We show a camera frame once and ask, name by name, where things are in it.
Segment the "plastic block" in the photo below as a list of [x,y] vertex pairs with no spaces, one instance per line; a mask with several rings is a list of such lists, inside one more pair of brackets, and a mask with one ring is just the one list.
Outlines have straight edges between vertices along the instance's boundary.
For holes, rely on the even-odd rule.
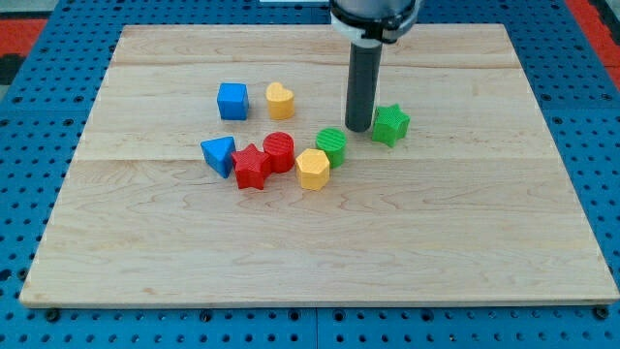
[[233,137],[224,137],[201,143],[204,160],[223,178],[228,178],[233,169],[231,154],[236,151]]
[[227,82],[220,84],[217,106],[223,120],[246,120],[250,102],[245,84]]
[[241,151],[233,152],[231,157],[239,189],[253,187],[263,190],[264,181],[271,174],[269,155],[250,144]]
[[326,128],[317,135],[317,148],[325,152],[333,169],[345,162],[346,145],[347,137],[338,129]]
[[295,114],[295,94],[282,83],[273,82],[265,92],[267,109],[274,120],[288,119]]
[[263,150],[270,157],[271,170],[277,174],[290,171],[295,164],[295,143],[291,135],[274,132],[263,141]]
[[377,107],[372,140],[394,147],[396,141],[407,136],[409,120],[409,115],[397,104],[391,107]]
[[321,190],[329,182],[329,159],[324,151],[305,149],[295,163],[297,179],[303,189]]

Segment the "blue pegboard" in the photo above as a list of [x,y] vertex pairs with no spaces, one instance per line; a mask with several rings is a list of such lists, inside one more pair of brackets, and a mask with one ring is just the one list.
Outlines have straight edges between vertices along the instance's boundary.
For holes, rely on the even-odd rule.
[[[620,347],[620,306],[26,309],[17,301],[124,24],[328,23],[256,0],[61,0],[0,105],[0,347]],[[562,1],[427,0],[421,22],[504,23],[616,282],[620,96]]]

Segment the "wood grain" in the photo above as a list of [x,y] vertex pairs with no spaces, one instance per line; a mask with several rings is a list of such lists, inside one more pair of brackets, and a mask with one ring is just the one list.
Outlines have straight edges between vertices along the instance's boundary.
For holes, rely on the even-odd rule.
[[[128,26],[21,301],[33,307],[592,304],[620,295],[503,26],[418,25],[386,47],[395,148],[353,134],[320,192],[236,189],[199,142],[343,126],[349,44],[325,26]],[[295,93],[270,120],[264,90]],[[222,81],[246,122],[219,119]]]

